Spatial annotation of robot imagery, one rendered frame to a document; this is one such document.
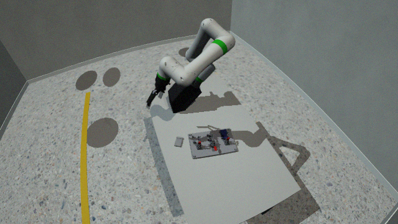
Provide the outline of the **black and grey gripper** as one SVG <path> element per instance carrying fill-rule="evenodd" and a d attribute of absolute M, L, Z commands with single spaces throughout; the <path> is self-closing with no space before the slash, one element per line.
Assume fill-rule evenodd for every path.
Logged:
<path fill-rule="evenodd" d="M 159 90 L 159 89 L 161 89 L 161 90 Z M 146 101 L 146 103 L 148 103 L 146 106 L 146 108 L 148 110 L 150 109 L 151 102 L 153 101 L 155 96 L 159 94 L 158 97 L 161 99 L 162 95 L 165 93 L 165 90 L 166 90 L 166 86 L 160 86 L 157 83 L 155 83 L 155 90 L 152 91 L 152 93 L 150 94 L 150 97 Z"/>

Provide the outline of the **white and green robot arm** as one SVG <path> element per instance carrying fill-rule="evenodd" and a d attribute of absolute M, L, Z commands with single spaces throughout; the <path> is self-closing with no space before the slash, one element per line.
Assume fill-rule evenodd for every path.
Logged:
<path fill-rule="evenodd" d="M 210 38 L 214 41 L 203 51 Z M 191 85 L 199 89 L 201 83 L 215 71 L 212 63 L 230 51 L 235 42 L 235 38 L 214 19 L 207 18 L 201 22 L 193 44 L 186 51 L 185 57 L 190 63 L 184 67 L 175 58 L 164 57 L 159 63 L 155 82 L 167 86 L 172 79 L 180 87 Z"/>

